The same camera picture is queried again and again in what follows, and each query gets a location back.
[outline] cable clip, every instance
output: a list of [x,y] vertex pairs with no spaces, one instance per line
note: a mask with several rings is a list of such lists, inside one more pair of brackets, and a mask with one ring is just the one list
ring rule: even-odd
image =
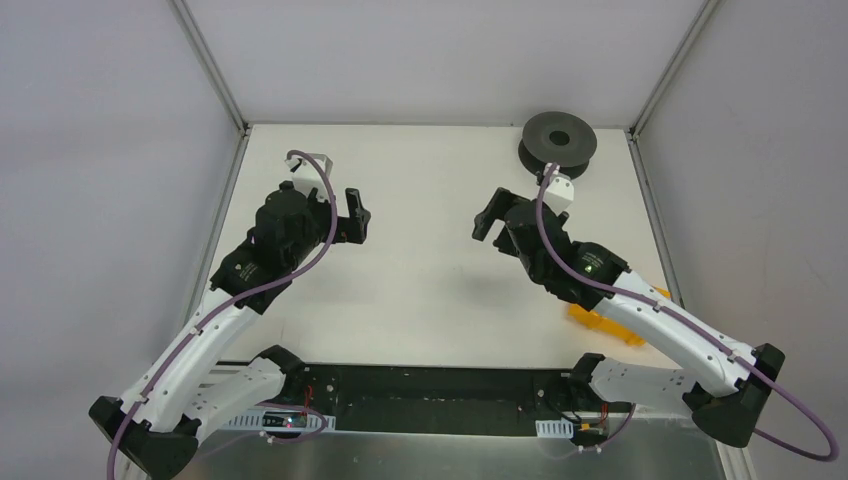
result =
[[652,308],[655,312],[660,313],[665,308],[665,299],[657,299],[657,303]]
[[129,402],[131,403],[140,403],[142,405],[146,404],[149,398],[145,397],[141,394],[141,392],[136,393],[132,397],[129,398]]

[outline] white bracket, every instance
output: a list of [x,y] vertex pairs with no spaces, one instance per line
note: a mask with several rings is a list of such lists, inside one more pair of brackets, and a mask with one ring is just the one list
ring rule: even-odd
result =
[[557,172],[551,178],[551,183],[545,190],[544,202],[553,212],[559,215],[574,202],[574,183],[567,175]]
[[278,395],[285,380],[276,363],[257,358],[223,382],[197,392],[183,414],[200,420],[196,437],[203,443],[239,413]]
[[[330,157],[321,153],[310,153],[309,155],[329,178],[330,172],[333,171],[333,161],[330,160]],[[321,181],[321,175],[318,174],[318,171],[315,170],[311,163],[299,157],[294,157],[286,159],[286,165],[289,169],[296,167],[296,170],[292,172],[292,183],[295,190],[302,193],[305,197],[309,197],[312,190],[316,189],[318,190],[318,201],[328,201],[329,194],[327,193],[327,188],[324,186],[324,182]]]
[[566,419],[536,420],[536,436],[539,438],[572,438],[574,425]]
[[[127,413],[133,403],[139,399],[141,391],[150,378],[186,335],[192,335],[193,331],[198,332],[195,325],[212,309],[231,298],[222,289],[206,291],[197,311],[179,335],[159,356],[156,363],[121,395],[124,401],[121,410],[124,413]],[[212,319],[203,328],[202,333],[198,332],[200,335],[192,335],[185,349],[165,370],[153,391],[147,395],[147,401],[138,409],[133,419],[139,423],[145,420],[149,422],[151,432],[173,431],[182,418],[186,405],[193,401],[192,397],[197,393],[197,386],[215,365],[221,352],[226,350],[233,340],[258,318],[259,314],[250,308],[231,306]],[[259,401],[272,398],[276,394],[276,392],[272,393]]]
[[695,386],[695,376],[683,369],[631,365],[607,357],[592,371],[591,386],[606,402],[631,402],[685,417],[692,414],[683,394]]

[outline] white wall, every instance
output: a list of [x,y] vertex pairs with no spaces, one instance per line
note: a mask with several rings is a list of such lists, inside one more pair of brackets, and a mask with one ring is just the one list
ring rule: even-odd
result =
[[636,120],[702,0],[192,0],[251,121]]
[[0,4],[0,478],[104,478],[88,419],[178,328],[236,133],[167,2]]
[[[780,382],[848,447],[848,3],[732,0],[649,124],[641,151],[687,308],[787,354]],[[773,395],[770,432],[819,452]],[[754,440],[762,479],[844,479]]]

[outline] cable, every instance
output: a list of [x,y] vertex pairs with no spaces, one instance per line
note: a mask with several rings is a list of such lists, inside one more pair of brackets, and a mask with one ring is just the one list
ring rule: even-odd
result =
[[548,409],[550,409],[552,412],[556,413],[560,417],[564,418],[565,420],[571,422],[573,425],[581,425],[583,423],[583,419],[580,417],[580,415],[577,414],[577,412],[574,411],[573,402],[571,404],[571,414],[574,415],[577,420],[568,418],[568,416],[565,415],[565,412],[556,408],[553,402],[551,402],[551,397],[553,397],[553,392],[549,392],[549,394],[545,395],[545,405],[547,405]]
[[601,419],[600,419],[600,421],[598,421],[598,425],[600,425],[601,427],[606,427],[606,421],[607,421],[608,417],[609,417],[609,404],[604,403],[603,405],[601,405]]
[[303,406],[309,407],[309,400],[312,398],[312,385],[307,385],[306,390],[303,391],[303,396],[305,397],[303,400]]
[[796,447],[794,445],[790,445],[790,444],[784,442],[783,440],[775,438],[772,435],[770,435],[766,432],[763,432],[759,429],[754,429],[754,433],[756,433],[757,435],[761,436],[762,438],[774,443],[775,445],[778,445],[780,447],[783,447],[783,448],[789,450],[790,452],[797,453],[798,455],[801,455],[803,457],[807,457],[807,458],[812,459],[812,460],[818,460],[820,462],[832,462],[832,461],[836,460],[839,457],[839,442],[837,442],[836,437],[833,435],[833,432],[830,430],[830,428],[828,428],[828,426],[815,413],[813,413],[813,411],[810,410],[809,407],[804,405],[794,395],[792,395],[791,393],[786,391],[786,389],[784,389],[783,387],[781,387],[780,385],[778,385],[777,383],[772,381],[772,379],[768,378],[763,372],[761,372],[759,369],[757,369],[756,367],[751,365],[744,358],[733,357],[732,356],[733,350],[731,350],[730,347],[723,344],[721,341],[719,341],[718,339],[716,339],[715,337],[710,335],[706,330],[699,327],[698,325],[693,323],[691,320],[689,320],[685,316],[677,313],[676,311],[674,311],[674,310],[672,310],[668,307],[659,305],[659,302],[657,302],[656,300],[654,300],[652,298],[648,298],[644,295],[640,295],[640,294],[635,293],[635,292],[631,292],[630,290],[625,290],[623,288],[618,288],[618,287],[614,287],[614,286],[611,286],[611,285],[605,285],[603,283],[596,282],[596,281],[594,281],[590,278],[586,278],[583,275],[580,275],[579,273],[577,273],[573,268],[568,266],[568,264],[565,263],[562,260],[562,258],[560,258],[560,256],[557,254],[556,250],[554,250],[553,245],[551,245],[551,240],[548,238],[548,234],[545,232],[545,225],[544,225],[544,223],[542,223],[543,222],[542,207],[544,205],[545,190],[547,190],[548,184],[550,184],[551,179],[553,178],[553,175],[554,175],[555,172],[556,172],[555,165],[549,164],[548,173],[546,173],[545,177],[542,179],[542,183],[539,185],[539,194],[536,197],[536,226],[539,229],[539,236],[542,239],[542,243],[545,245],[545,250],[548,251],[548,254],[551,256],[551,258],[553,258],[554,262],[557,265],[559,265],[559,267],[562,268],[565,271],[565,273],[569,274],[572,278],[574,278],[575,280],[577,280],[578,282],[580,282],[584,285],[587,285],[587,286],[592,287],[592,288],[596,288],[598,290],[603,290],[605,292],[624,295],[625,297],[632,298],[634,300],[637,300],[639,302],[644,303],[645,305],[648,305],[649,307],[651,307],[653,309],[658,309],[659,311],[665,313],[666,315],[671,316],[675,320],[677,320],[677,321],[683,323],[684,325],[686,325],[687,327],[689,327],[689,329],[691,329],[692,331],[697,333],[704,340],[706,340],[707,342],[712,344],[714,347],[716,347],[719,351],[721,351],[722,353],[724,353],[728,357],[733,358],[733,361],[739,363],[739,365],[742,365],[743,368],[745,368],[746,370],[751,372],[754,376],[759,378],[769,388],[771,388],[772,390],[777,392],[778,395],[780,395],[781,397],[786,399],[786,401],[791,403],[792,406],[797,408],[798,411],[800,411],[802,414],[804,414],[805,417],[809,418],[810,421],[812,421],[813,424],[815,424],[815,426],[824,435],[825,439],[827,440],[828,447],[830,448],[830,452],[827,455],[812,453],[812,452],[809,452],[807,450]]
[[[327,239],[324,241],[324,245],[321,247],[321,250],[318,251],[318,254],[315,255],[315,257],[303,267],[295,270],[294,272],[286,275],[283,278],[266,283],[265,285],[260,285],[255,288],[251,288],[250,290],[246,290],[215,307],[211,312],[209,312],[205,317],[203,317],[201,321],[195,324],[195,328],[197,330],[202,330],[203,327],[205,327],[209,322],[211,322],[212,319],[214,319],[219,313],[223,312],[224,310],[236,304],[237,302],[240,302],[251,295],[262,293],[266,290],[270,290],[272,288],[279,287],[280,285],[284,285],[308,272],[322,258],[324,258],[324,255],[327,254],[327,250],[330,249],[330,245],[333,244],[333,239],[336,238],[336,228],[339,224],[339,216],[338,209],[336,206],[336,196],[335,194],[333,194],[333,187],[330,185],[330,179],[327,177],[327,174],[324,172],[324,170],[321,169],[321,166],[318,165],[318,162],[316,162],[315,159],[312,158],[312,156],[310,156],[308,153],[301,152],[300,150],[290,150],[286,154],[287,159],[291,159],[294,156],[298,156],[309,162],[310,165],[312,165],[312,168],[318,171],[318,175],[321,177],[321,182],[324,184],[324,188],[327,189],[327,197],[329,198],[330,202],[330,231],[327,234]],[[159,379],[162,378],[162,375],[165,374],[165,371],[168,370],[168,367],[170,367],[171,364],[174,363],[174,360],[177,359],[180,353],[185,349],[186,345],[188,345],[189,342],[191,342],[191,339],[194,337],[195,335],[188,334],[185,336],[185,338],[182,339],[182,341],[180,341],[179,344],[177,344],[176,348],[174,348],[174,350],[168,355],[168,357],[165,358],[165,360],[162,362],[162,365],[159,366],[156,372],[150,377],[150,381],[147,382],[147,385],[145,385],[145,387],[141,390],[142,397],[147,397],[147,395],[151,391],[153,391],[153,387],[156,386],[156,382],[158,382]],[[115,459],[118,456],[118,447],[121,444],[121,439],[124,438],[124,433],[126,433],[127,427],[129,426],[133,417],[135,417],[135,414],[138,412],[138,409],[140,407],[141,402],[134,402],[127,411],[127,414],[124,416],[124,420],[118,426],[118,430],[115,432],[115,438],[112,440],[112,446],[109,448],[109,457],[106,461],[106,478],[108,480],[115,480]]]

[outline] metal sheet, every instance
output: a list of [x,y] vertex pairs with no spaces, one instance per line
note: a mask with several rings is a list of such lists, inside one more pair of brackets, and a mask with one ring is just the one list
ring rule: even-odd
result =
[[180,480],[268,478],[389,480],[564,478],[713,480],[725,478],[713,440],[688,420],[637,418],[598,455],[567,460],[563,440],[459,435],[333,433],[310,442],[269,446],[258,436],[203,457],[242,435],[219,431]]

